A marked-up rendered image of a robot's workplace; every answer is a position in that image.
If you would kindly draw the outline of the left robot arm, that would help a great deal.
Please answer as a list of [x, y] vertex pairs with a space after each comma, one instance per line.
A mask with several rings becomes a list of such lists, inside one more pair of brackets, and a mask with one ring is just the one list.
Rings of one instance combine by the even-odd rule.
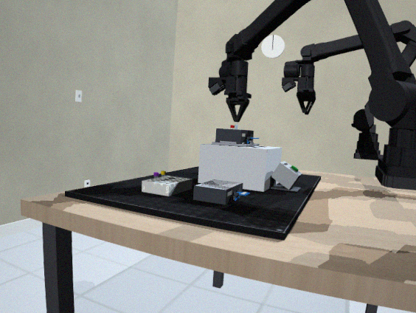
[[[234, 34], [226, 42], [227, 59], [219, 69], [219, 76], [225, 78], [209, 78], [212, 95], [223, 90], [235, 91], [236, 77], [227, 76], [247, 78], [247, 60], [252, 59], [260, 42], [309, 1], [274, 0], [247, 28]], [[387, 176], [416, 178], [415, 76], [401, 54], [378, 0], [344, 2], [370, 64], [370, 113], [391, 126], [384, 159], [379, 158], [378, 166]]]

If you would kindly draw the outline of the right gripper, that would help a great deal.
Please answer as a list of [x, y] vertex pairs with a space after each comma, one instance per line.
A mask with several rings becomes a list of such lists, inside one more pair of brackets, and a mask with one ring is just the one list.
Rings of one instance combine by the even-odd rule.
[[[307, 77], [306, 81], [306, 89], [298, 89], [297, 90], [297, 99], [299, 101], [300, 107], [302, 109], [302, 113], [309, 114], [315, 100], [316, 100], [316, 94], [314, 91], [314, 78]], [[308, 91], [309, 90], [309, 91]], [[305, 107], [304, 102], [308, 101], [307, 106]], [[309, 107], [310, 106], [310, 107]], [[308, 108], [309, 107], [309, 108]]]

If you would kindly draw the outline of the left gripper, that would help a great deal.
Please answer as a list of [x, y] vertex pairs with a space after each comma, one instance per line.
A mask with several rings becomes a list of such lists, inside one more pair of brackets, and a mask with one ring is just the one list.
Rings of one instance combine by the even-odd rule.
[[[234, 122], [240, 122], [241, 117], [243, 116], [244, 111], [249, 105], [249, 99], [252, 98], [252, 95], [247, 93], [247, 79], [245, 76], [238, 75], [236, 77], [235, 91], [224, 91], [224, 95], [228, 95], [226, 98], [226, 103], [231, 112]], [[243, 91], [243, 92], [236, 92]], [[230, 93], [235, 92], [235, 93]], [[236, 97], [237, 96], [237, 97]], [[238, 115], [236, 114], [235, 105], [240, 105]]]

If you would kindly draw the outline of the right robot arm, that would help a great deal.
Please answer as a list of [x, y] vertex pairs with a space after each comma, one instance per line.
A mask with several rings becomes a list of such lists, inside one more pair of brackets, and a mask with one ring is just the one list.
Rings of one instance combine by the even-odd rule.
[[[406, 47], [401, 54], [410, 67], [416, 59], [415, 25], [410, 21], [401, 21], [390, 25], [390, 28], [395, 36], [396, 42], [406, 44]], [[358, 35], [341, 38], [335, 41], [304, 46], [300, 51], [302, 60], [285, 62], [282, 89], [284, 92], [287, 92], [295, 86], [297, 86], [297, 89], [306, 88], [307, 77], [314, 78], [314, 62], [358, 49], [363, 49]], [[305, 65], [308, 63], [310, 65]], [[296, 85], [294, 81], [298, 81], [298, 84]], [[357, 128], [358, 130], [360, 129], [359, 131], [363, 131], [363, 133], [359, 133], [357, 142], [357, 148], [362, 149], [356, 149], [356, 153], [380, 154], [381, 151], [374, 151], [379, 150], [378, 134], [375, 134], [376, 125], [374, 125], [374, 116], [370, 113], [370, 109], [367, 104], [368, 102], [364, 106], [365, 109], [358, 110], [354, 114], [353, 123], [351, 124], [353, 127], [355, 126], [354, 128]]]

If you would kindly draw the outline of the white tube rack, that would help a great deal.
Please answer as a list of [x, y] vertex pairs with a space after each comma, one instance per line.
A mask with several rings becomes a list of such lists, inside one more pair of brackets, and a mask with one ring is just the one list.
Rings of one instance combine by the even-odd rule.
[[165, 176], [165, 180], [161, 180], [161, 177], [158, 177], [158, 182], [154, 182], [153, 179], [142, 181], [142, 192], [163, 196], [172, 196], [177, 193], [191, 190], [192, 187], [193, 179], [176, 176]]

